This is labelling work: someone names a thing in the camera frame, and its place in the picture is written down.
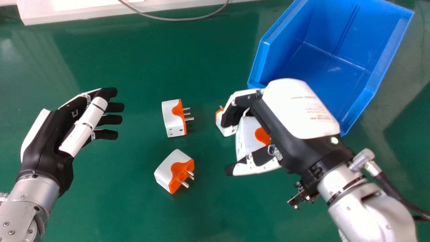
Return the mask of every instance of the blue container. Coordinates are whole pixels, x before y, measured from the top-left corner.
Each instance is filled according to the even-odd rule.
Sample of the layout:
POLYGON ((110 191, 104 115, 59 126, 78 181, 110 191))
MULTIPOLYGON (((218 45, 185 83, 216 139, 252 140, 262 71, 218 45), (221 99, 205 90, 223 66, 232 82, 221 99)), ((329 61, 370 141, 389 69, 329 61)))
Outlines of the blue container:
POLYGON ((262 37, 248 87, 304 80, 345 135, 376 94, 413 14, 383 0, 296 0, 262 37))

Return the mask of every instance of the metal prong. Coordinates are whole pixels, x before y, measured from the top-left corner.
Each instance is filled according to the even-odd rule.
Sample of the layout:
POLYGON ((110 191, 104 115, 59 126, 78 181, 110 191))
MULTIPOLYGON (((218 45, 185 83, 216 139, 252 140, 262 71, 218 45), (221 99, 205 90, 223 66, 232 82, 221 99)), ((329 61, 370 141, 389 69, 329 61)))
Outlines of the metal prong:
POLYGON ((184 182, 183 180, 179 180, 179 182, 180 182, 183 186, 185 186, 186 188, 190 187, 190 185, 189 185, 188 183, 184 182))

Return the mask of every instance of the white and orange plug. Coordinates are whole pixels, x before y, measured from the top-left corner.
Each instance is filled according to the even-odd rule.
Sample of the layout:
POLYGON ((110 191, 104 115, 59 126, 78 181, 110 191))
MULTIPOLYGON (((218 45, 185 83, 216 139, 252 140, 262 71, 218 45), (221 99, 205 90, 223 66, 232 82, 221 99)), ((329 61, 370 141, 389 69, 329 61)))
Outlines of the white and orange plug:
POLYGON ((184 108, 182 106, 182 100, 175 99, 162 102, 161 109, 163 111, 167 137, 171 138, 187 135, 186 122, 194 120, 194 117, 189 117, 191 115, 189 112, 190 108, 184 108))
POLYGON ((179 149, 174 150, 154 172, 155 180, 170 194, 180 186, 188 188, 187 178, 194 180, 194 160, 179 149))

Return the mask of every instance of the robotic hand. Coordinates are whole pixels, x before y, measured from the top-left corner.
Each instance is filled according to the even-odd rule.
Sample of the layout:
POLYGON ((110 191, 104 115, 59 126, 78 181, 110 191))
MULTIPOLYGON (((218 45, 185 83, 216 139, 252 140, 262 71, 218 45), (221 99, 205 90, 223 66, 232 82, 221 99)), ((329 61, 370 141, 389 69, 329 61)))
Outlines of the robotic hand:
MULTIPOLYGON (((215 120, 224 136, 236 134, 237 163, 225 168, 227 175, 283 167, 301 177, 298 194, 288 203, 298 209, 321 195, 342 241, 417 240, 407 208, 418 208, 388 182, 372 151, 355 155, 344 146, 339 123, 304 81, 285 78, 265 89, 235 92, 215 120), (369 183, 361 168, 385 191, 369 183)), ((430 218, 420 211, 423 220, 430 218)))
POLYGON ((109 102, 116 88, 82 93, 55 111, 43 109, 21 147, 21 169, 10 194, 0 193, 0 241, 33 242, 45 235, 55 202, 73 181, 72 162, 92 140, 116 140, 112 130, 95 130, 120 124, 124 104, 109 102))

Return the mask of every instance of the green tabletop surface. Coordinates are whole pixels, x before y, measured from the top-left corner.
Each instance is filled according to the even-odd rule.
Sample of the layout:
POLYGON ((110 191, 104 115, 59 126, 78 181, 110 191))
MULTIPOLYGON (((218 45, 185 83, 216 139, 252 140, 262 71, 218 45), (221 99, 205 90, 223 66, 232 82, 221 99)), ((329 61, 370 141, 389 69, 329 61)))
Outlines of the green tabletop surface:
MULTIPOLYGON (((74 161, 74 181, 49 220, 45 242, 339 241, 326 203, 286 201, 298 176, 279 169, 227 177, 234 137, 224 138, 214 113, 246 89, 262 35, 291 0, 230 4, 195 22, 137 14, 24 26, 14 7, 0 8, 0 192, 20 167, 21 143, 41 109, 73 96, 116 87, 125 103, 117 141, 97 140, 74 161), (168 139, 161 102, 181 98, 195 121, 168 139), (174 149, 195 160, 190 188, 170 195, 154 171, 174 149)), ((344 137, 370 148, 398 189, 430 210, 430 3, 397 0, 415 15, 378 93, 344 137)), ((218 6, 158 12, 206 14, 218 6)), ((430 240, 417 223, 418 238, 430 240)))

